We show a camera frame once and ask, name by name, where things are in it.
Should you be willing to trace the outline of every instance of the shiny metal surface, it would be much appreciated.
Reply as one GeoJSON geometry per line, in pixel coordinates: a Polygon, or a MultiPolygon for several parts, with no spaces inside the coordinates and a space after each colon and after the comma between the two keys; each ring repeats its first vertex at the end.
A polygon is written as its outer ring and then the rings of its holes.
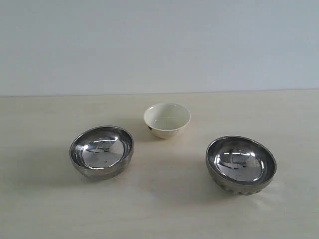
{"type": "Polygon", "coordinates": [[[207,149],[206,165],[220,187],[244,195],[265,188],[277,167],[266,147],[240,136],[225,136],[213,141],[207,149]]]}
{"type": "Polygon", "coordinates": [[[74,167],[94,179],[120,174],[130,163],[134,151],[132,136],[116,126],[101,126],[78,136],[70,147],[74,167]]]}

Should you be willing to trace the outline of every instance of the metal bowl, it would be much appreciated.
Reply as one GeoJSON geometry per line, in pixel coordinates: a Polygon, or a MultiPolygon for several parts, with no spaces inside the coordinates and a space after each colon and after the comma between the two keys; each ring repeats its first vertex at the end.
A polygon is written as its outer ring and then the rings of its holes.
{"type": "Polygon", "coordinates": [[[215,182],[238,195],[260,192],[276,173],[276,161],[260,143],[240,136],[213,141],[206,152],[206,165],[215,182]]]}
{"type": "Polygon", "coordinates": [[[70,158],[84,176],[109,179],[124,171],[133,151],[133,138],[125,129],[101,126],[82,133],[73,141],[70,158]]]}

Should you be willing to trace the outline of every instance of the white ceramic bowl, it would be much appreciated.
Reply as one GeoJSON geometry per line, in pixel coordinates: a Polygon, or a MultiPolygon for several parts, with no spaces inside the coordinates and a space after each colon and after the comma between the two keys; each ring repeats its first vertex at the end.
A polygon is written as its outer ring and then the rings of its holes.
{"type": "Polygon", "coordinates": [[[189,110],[175,103],[158,103],[144,113],[144,121],[159,138],[171,138],[181,134],[190,121],[189,110]]]}

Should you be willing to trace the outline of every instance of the bowl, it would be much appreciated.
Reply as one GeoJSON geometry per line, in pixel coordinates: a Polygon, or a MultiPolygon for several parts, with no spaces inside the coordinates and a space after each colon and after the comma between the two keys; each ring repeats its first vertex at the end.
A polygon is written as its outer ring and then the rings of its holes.
{"type": "Polygon", "coordinates": [[[224,190],[238,195],[260,192],[276,173],[276,161],[260,143],[241,136],[213,141],[206,152],[211,177],[224,190]]]}
{"type": "Polygon", "coordinates": [[[133,138],[125,129],[101,126],[78,136],[70,147],[74,167],[91,179],[109,179],[129,165],[134,151],[133,138]]]}
{"type": "Polygon", "coordinates": [[[144,113],[144,122],[159,138],[167,139],[181,134],[189,121],[189,110],[175,103],[158,103],[144,113]]]}

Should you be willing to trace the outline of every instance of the small white cup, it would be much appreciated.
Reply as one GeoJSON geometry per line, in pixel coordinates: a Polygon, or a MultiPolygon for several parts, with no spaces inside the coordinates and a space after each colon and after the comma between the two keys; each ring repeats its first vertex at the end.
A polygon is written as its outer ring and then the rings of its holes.
{"type": "Polygon", "coordinates": [[[158,103],[144,112],[144,121],[159,138],[181,134],[190,121],[190,111],[175,103],[158,103]]]}

